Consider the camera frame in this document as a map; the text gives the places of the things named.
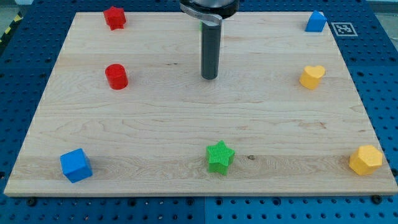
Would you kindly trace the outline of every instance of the blue table surface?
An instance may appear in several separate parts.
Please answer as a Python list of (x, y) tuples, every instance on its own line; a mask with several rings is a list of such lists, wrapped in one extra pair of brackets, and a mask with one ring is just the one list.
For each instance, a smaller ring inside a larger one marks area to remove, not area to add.
[[(180, 11), (174, 0), (36, 0), (0, 58), (0, 192), (78, 11)], [(340, 52), (397, 175), (398, 52), (363, 0), (240, 0), (240, 11), (322, 11), (352, 23)], [(398, 223), (398, 196), (9, 198), (0, 223)]]

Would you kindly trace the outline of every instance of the black cylinder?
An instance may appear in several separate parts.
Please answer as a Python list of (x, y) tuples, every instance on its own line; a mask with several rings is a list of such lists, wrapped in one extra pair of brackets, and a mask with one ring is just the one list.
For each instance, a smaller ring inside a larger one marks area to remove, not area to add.
[(201, 75), (212, 80), (218, 74), (220, 59), (221, 25), (208, 26), (201, 23)]

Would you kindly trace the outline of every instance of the wooden surface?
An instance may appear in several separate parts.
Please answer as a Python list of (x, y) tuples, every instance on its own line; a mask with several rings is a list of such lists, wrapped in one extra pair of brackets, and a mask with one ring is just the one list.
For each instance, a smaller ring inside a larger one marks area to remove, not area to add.
[[(126, 13), (111, 32), (102, 13), (78, 13), (5, 194), (395, 194), (385, 159), (370, 176), (348, 167), (358, 146), (380, 145), (328, 26), (303, 31), (309, 16), (225, 20), (219, 77), (208, 81), (199, 22), (186, 14)], [(112, 63), (128, 70), (126, 89), (109, 88)], [(306, 65), (326, 68), (314, 91), (299, 83)], [(228, 176), (206, 170), (206, 146), (221, 139), (236, 151)], [(79, 147), (94, 175), (71, 184), (59, 157)]]

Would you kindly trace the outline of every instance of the hexagonal prism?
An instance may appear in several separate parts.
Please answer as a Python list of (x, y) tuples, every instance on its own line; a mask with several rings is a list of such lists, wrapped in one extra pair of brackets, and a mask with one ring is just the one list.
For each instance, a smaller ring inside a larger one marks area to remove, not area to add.
[(358, 175), (369, 175), (382, 166), (382, 160), (383, 153), (374, 146), (360, 146), (349, 157), (349, 166)]

